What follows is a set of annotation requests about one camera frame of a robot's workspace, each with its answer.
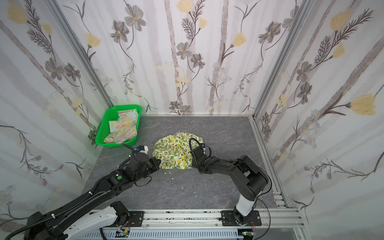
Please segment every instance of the yellow and green patterned cloth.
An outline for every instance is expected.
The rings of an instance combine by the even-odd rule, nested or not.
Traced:
[[[192,155],[189,150],[189,139],[195,138],[200,143],[203,142],[201,137],[192,133],[177,132],[174,135],[168,135],[155,143],[153,156],[161,160],[160,167],[163,169],[171,169],[177,167],[179,169],[192,168]],[[195,141],[191,142],[192,148],[198,146]]]

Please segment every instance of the wallpapered wall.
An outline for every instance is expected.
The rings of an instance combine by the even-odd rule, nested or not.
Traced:
[[[0,238],[76,198],[108,108],[44,1],[0,2]]]
[[[115,105],[251,114],[295,0],[58,0]]]
[[[383,239],[384,2],[316,1],[257,121],[312,239]]]

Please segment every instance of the green basket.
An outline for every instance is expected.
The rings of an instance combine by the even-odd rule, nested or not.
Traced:
[[[97,145],[106,146],[109,148],[121,147],[121,144],[105,143],[104,139],[111,134],[111,131],[109,129],[109,121],[116,121],[119,119],[118,111],[125,111],[130,109],[136,109],[139,114],[137,118],[137,124],[136,124],[136,130],[139,130],[139,121],[140,121],[140,115],[141,115],[141,107],[139,105],[121,105],[121,106],[111,107],[105,112],[99,131],[97,132],[96,139],[95,139]],[[133,146],[136,143],[136,138],[137,138],[137,135],[133,139],[126,141],[124,143],[130,146]]]

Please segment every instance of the gray marble tabletop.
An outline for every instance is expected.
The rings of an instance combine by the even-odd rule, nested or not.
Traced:
[[[141,117],[136,145],[147,145],[148,155],[152,157],[155,142],[177,132],[202,137],[213,156],[234,159],[247,155],[265,169],[247,117]],[[125,147],[103,147],[84,190],[88,191],[97,179],[115,169],[129,153]],[[97,209],[114,201],[123,202],[128,209],[232,209],[240,196],[231,178],[222,174],[201,175],[197,169],[175,168],[160,169],[151,176],[148,185],[133,186]],[[141,179],[137,184],[147,181]],[[268,208],[276,208],[272,192],[261,199]],[[256,208],[265,207],[259,201]]]

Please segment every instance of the folded cloth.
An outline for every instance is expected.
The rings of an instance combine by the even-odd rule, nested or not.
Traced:
[[[192,168],[192,155],[189,150],[189,139],[195,138],[200,143],[203,139],[187,132],[177,132],[174,135],[168,135],[155,143],[153,156],[161,160],[160,167],[171,169]],[[191,142],[192,148],[198,146],[195,141]]]
[[[111,134],[104,139],[105,143],[122,144],[137,135],[136,123],[139,117],[137,110],[118,111],[118,115],[117,121],[109,121]]]

